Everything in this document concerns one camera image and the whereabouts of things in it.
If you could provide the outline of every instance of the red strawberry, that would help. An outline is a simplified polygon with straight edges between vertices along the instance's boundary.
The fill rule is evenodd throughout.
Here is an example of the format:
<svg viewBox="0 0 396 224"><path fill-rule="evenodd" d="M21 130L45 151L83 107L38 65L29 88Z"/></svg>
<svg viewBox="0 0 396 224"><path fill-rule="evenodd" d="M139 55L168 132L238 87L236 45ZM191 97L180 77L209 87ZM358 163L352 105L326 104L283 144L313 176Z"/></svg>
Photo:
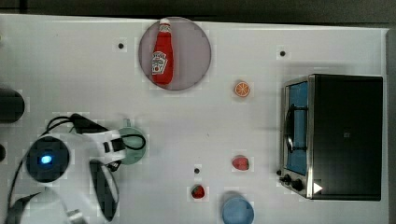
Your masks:
<svg viewBox="0 0 396 224"><path fill-rule="evenodd" d="M191 192L192 198L202 199L205 197L205 189L201 185L196 185Z"/></svg>
<svg viewBox="0 0 396 224"><path fill-rule="evenodd" d="M248 170L248 158L246 157L236 157L233 159L233 167L237 170L246 171Z"/></svg>

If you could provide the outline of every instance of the bottle cap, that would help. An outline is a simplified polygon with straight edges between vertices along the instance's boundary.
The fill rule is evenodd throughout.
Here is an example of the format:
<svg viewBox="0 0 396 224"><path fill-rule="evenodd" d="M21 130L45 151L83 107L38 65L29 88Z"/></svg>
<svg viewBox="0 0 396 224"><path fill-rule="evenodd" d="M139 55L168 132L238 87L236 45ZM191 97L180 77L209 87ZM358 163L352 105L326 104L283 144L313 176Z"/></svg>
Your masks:
<svg viewBox="0 0 396 224"><path fill-rule="evenodd" d="M169 25L171 24L171 22L168 19L161 19L160 24L164 24L164 23L169 24Z"/></svg>

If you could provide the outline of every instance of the ketchup bottle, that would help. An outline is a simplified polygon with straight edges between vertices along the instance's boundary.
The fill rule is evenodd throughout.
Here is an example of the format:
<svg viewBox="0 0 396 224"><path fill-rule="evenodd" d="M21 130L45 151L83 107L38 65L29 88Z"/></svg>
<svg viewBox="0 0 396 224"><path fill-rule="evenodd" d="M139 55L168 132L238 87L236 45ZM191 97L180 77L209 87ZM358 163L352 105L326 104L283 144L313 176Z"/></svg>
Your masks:
<svg viewBox="0 0 396 224"><path fill-rule="evenodd" d="M168 19L160 20L160 32L157 35L152 53L152 79L157 84L167 85L172 81L174 58L172 50L171 25Z"/></svg>

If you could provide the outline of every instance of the gray background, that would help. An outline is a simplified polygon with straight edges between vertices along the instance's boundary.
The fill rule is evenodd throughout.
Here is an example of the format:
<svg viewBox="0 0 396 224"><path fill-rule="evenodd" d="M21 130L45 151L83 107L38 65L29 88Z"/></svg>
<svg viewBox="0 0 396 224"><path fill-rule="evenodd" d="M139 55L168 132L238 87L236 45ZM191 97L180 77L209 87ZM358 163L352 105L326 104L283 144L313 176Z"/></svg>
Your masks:
<svg viewBox="0 0 396 224"><path fill-rule="evenodd" d="M1 0L0 12L395 27L393 0ZM389 32L389 223L396 223L396 32Z"/></svg>

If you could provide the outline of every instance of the black toaster oven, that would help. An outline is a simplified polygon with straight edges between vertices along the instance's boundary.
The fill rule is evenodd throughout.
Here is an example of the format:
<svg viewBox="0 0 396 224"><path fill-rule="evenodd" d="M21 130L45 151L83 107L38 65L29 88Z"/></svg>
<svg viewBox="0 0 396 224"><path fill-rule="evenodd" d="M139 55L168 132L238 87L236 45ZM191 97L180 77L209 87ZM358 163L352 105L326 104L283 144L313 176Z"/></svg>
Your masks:
<svg viewBox="0 0 396 224"><path fill-rule="evenodd" d="M382 77L311 75L284 86L282 185L314 200L381 200Z"/></svg>

